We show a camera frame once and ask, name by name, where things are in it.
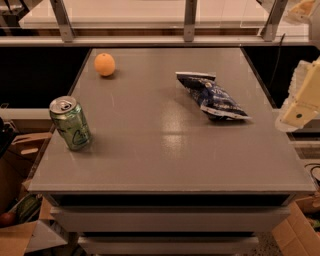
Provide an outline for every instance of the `metal drawer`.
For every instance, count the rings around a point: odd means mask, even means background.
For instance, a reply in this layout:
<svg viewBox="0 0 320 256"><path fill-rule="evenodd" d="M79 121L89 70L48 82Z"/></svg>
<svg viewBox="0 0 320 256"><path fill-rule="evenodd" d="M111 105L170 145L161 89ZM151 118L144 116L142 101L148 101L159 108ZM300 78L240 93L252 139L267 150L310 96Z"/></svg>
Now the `metal drawer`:
<svg viewBox="0 0 320 256"><path fill-rule="evenodd" d="M249 253L256 237L80 237L88 254L106 255L217 255Z"/></svg>
<svg viewBox="0 0 320 256"><path fill-rule="evenodd" d="M68 232L266 232L287 207L59 208L52 216Z"/></svg>

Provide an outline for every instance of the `orange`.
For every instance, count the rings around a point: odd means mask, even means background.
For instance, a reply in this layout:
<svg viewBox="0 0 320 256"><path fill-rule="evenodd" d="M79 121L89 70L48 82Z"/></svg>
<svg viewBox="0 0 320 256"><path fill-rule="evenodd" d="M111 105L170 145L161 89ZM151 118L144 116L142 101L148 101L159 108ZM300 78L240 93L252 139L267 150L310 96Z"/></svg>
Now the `orange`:
<svg viewBox="0 0 320 256"><path fill-rule="evenodd" d="M113 57L108 53L100 53L94 59L94 68L101 76L110 76L116 69Z"/></svg>

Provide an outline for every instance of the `desk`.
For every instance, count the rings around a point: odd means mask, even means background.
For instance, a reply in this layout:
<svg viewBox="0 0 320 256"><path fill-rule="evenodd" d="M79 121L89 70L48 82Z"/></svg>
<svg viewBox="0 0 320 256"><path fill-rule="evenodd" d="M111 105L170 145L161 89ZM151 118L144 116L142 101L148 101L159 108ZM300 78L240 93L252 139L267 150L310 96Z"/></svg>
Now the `desk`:
<svg viewBox="0 0 320 256"><path fill-rule="evenodd" d="M100 52L115 58L111 77L94 71ZM176 71L215 72L252 120L209 121ZM93 143L71 152L55 132L29 189L88 253L188 253L195 241L198 253L247 252L315 190L239 48L94 49L72 95Z"/></svg>

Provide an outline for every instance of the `can top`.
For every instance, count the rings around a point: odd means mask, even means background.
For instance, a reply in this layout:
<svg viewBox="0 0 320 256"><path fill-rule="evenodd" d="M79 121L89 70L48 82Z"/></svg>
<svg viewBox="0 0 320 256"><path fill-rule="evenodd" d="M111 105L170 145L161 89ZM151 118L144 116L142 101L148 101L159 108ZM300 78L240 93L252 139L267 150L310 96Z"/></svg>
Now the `can top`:
<svg viewBox="0 0 320 256"><path fill-rule="evenodd" d="M55 114L64 114L74 109L77 105L75 98L71 96L62 96L50 103L50 111Z"/></svg>

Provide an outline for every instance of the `soda can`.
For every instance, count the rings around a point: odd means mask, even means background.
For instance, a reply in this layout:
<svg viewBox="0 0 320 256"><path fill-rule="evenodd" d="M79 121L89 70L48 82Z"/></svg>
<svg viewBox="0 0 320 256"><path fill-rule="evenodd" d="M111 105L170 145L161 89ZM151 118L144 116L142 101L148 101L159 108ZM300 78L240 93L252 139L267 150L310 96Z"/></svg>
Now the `soda can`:
<svg viewBox="0 0 320 256"><path fill-rule="evenodd" d="M76 151L89 144L91 133L79 102L63 96L50 103L50 117L68 148Z"/></svg>

